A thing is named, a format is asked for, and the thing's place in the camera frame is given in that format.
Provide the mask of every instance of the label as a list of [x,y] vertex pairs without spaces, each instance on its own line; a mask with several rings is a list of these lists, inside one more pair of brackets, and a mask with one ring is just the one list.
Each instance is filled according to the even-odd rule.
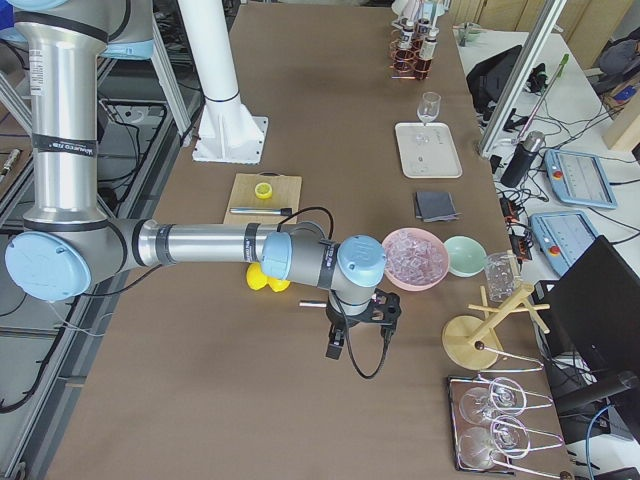
[[433,54],[436,51],[437,42],[430,42],[429,40],[423,42],[420,48],[420,58],[422,60],[431,60]]
[[336,243],[327,243],[324,249],[324,255],[322,258],[322,264],[320,265],[320,275],[318,276],[318,288],[323,290],[331,289],[331,282],[333,282],[333,271],[338,255],[338,246]]
[[259,223],[249,223],[244,231],[244,239],[242,241],[242,253],[245,262],[257,262],[258,255],[256,253],[256,235],[258,233]]
[[400,42],[398,43],[398,48],[407,49],[411,47],[411,39],[413,38],[413,29],[403,29],[402,35],[400,37]]
[[418,37],[420,38],[424,38],[427,36],[427,33],[429,33],[429,20],[426,20],[424,18],[421,18],[420,20],[418,20]]
[[71,140],[34,133],[31,136],[31,141],[33,148],[37,148],[41,152],[74,153],[85,157],[96,155],[97,142],[95,140]]
[[44,59],[42,50],[29,50],[31,95],[42,96],[44,90]]

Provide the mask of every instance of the metal rod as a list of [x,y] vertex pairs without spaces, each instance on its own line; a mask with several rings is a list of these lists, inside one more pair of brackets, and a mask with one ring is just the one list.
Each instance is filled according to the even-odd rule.
[[0,72],[0,100],[27,135],[31,136],[31,110],[2,72]]
[[231,207],[229,213],[235,215],[274,215],[288,217],[293,213],[291,208],[254,208],[254,207]]
[[178,133],[180,136],[185,136],[184,145],[188,145],[191,142],[191,132],[189,132],[189,126],[191,120],[187,107],[184,104],[180,87],[178,86],[178,80],[176,79],[167,50],[164,48],[164,42],[158,30],[158,24],[155,19],[153,20],[153,56],[151,57],[151,63],[156,71],[160,86],[164,92],[164,96],[169,104],[171,115],[173,115],[178,127]]
[[560,75],[562,75],[562,70],[564,70],[564,66],[567,64],[568,61],[569,61],[569,54],[565,53],[564,56],[562,57],[562,60],[560,61],[560,64],[558,65],[558,68],[556,68],[556,71],[553,73],[553,76],[549,81],[549,85],[547,85],[547,88],[544,89],[544,92],[542,92],[542,95],[536,102],[535,106],[533,107],[533,110],[531,110],[531,114],[527,119],[527,123],[525,123],[524,127],[522,127],[522,130],[520,130],[520,133],[516,137],[516,140],[514,141],[514,143],[518,143],[520,140],[524,138],[524,135],[527,133],[527,130],[529,130],[529,127],[533,123],[533,119],[538,114],[538,110],[540,110],[542,103],[547,99],[549,90],[551,90],[551,87],[553,87],[553,84],[556,83],[556,80],[560,77]]
[[300,300],[299,307],[327,308],[327,302],[321,300]]
[[498,104],[491,115],[491,121],[480,140],[478,152],[482,157],[489,158],[493,145],[502,132],[502,127],[520,96],[520,92],[522,92],[524,84],[529,77],[529,72],[538,58],[547,37],[553,30],[560,13],[562,13],[566,1],[546,0],[543,5],[540,15],[522,48],[522,52],[516,60],[511,75],[509,75]]

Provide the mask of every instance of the light green bowl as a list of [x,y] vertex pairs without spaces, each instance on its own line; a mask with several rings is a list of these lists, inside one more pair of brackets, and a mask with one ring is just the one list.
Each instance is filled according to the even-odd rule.
[[482,245],[469,237],[451,237],[444,242],[449,254],[449,271],[458,277],[472,277],[484,270],[485,252]]

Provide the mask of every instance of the metal frame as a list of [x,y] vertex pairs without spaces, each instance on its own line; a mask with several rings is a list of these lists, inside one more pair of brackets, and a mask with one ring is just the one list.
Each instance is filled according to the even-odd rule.
[[191,119],[155,19],[153,20],[153,46],[153,56],[151,57],[153,68],[156,70],[158,80],[160,80],[160,86],[169,103],[169,110],[171,110],[171,114],[178,126],[180,137],[184,137],[183,145],[188,145],[191,143],[191,132],[189,131]]
[[0,100],[27,132],[27,135],[31,136],[31,109],[24,103],[2,72],[0,72]]
[[534,62],[547,41],[547,37],[562,13],[565,3],[567,3],[567,0],[546,0],[544,3],[540,15],[522,48],[522,52],[520,52],[518,60],[516,60],[500,100],[491,115],[491,121],[482,135],[478,145],[478,152],[482,157],[489,158],[491,156],[491,151],[502,132],[502,127],[507,121],[511,109],[516,104],[516,100],[529,77],[529,72],[531,72]]

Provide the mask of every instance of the pink bowl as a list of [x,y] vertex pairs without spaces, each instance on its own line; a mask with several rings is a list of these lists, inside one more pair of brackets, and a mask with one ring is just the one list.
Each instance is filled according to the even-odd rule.
[[401,228],[382,241],[387,255],[384,273],[391,283],[410,292],[427,290],[449,271],[449,254],[432,233]]

